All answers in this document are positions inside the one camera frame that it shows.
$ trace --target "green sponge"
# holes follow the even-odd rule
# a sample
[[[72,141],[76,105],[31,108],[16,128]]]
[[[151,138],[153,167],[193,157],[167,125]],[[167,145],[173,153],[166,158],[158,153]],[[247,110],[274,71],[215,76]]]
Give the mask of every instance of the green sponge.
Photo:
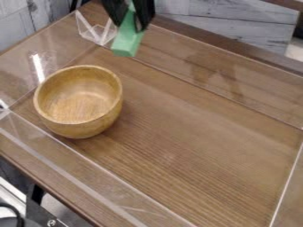
[[[134,57],[142,42],[144,32],[136,32],[135,27],[135,7],[130,4],[128,12],[120,24],[119,33],[111,45],[115,55]]]

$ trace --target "bowl rim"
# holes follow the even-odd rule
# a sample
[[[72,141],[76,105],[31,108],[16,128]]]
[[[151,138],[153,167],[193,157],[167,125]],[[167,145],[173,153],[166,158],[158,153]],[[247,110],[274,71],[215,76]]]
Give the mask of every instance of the bowl rim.
[[[110,75],[114,77],[114,79],[116,80],[118,84],[119,84],[119,94],[118,97],[115,98],[112,105],[110,107],[110,110],[100,114],[98,117],[95,117],[94,119],[88,120],[88,121],[82,121],[82,122],[62,122],[62,121],[56,121],[54,118],[48,117],[48,115],[46,114],[46,112],[43,111],[43,109],[40,108],[40,105],[38,103],[38,96],[40,93],[40,90],[43,89],[47,81],[50,81],[58,74],[60,74],[64,71],[68,71],[70,69],[76,69],[76,68],[96,68],[102,71],[106,71],[107,73],[110,73]],[[35,96],[34,96],[34,106],[35,109],[39,113],[40,116],[43,116],[48,121],[56,123],[56,124],[62,124],[62,125],[80,125],[80,124],[86,124],[88,122],[92,122],[95,120],[98,120],[99,118],[104,117],[115,108],[115,106],[119,104],[120,100],[122,100],[122,93],[123,93],[123,88],[122,88],[122,82],[120,82],[120,78],[116,76],[116,74],[114,74],[112,71],[110,71],[107,68],[104,67],[99,67],[99,66],[94,66],[94,65],[78,65],[78,66],[72,66],[72,67],[64,67],[62,69],[59,69],[54,74],[51,74],[51,76],[39,84],[36,91],[35,91]]]

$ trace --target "green object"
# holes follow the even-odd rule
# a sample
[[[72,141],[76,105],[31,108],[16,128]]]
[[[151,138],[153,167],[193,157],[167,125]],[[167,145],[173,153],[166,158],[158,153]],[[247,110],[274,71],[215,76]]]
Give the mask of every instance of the green object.
[[[111,45],[115,55],[134,57],[142,42],[144,32],[138,33],[135,27],[135,7],[131,3],[124,20],[120,24],[119,33]]]

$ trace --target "wooden table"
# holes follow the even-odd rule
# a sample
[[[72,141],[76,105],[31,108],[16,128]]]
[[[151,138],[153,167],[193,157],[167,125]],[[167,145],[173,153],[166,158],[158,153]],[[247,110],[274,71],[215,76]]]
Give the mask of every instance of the wooden table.
[[[106,21],[99,4],[82,12]],[[124,106],[103,134],[71,140],[47,130],[32,97],[43,75],[79,64],[116,73]],[[71,14],[0,56],[0,153],[96,226],[269,226],[273,217],[301,226],[297,184],[279,201],[302,145],[302,75],[291,59],[163,18],[136,58],[115,57],[80,38]]]

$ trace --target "wooden bowl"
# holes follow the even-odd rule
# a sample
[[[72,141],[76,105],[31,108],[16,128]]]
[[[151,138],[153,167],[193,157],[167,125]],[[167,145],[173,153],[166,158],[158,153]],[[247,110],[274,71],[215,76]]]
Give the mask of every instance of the wooden bowl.
[[[34,104],[50,130],[68,138],[92,137],[120,115],[120,79],[103,67],[64,68],[38,87]]]

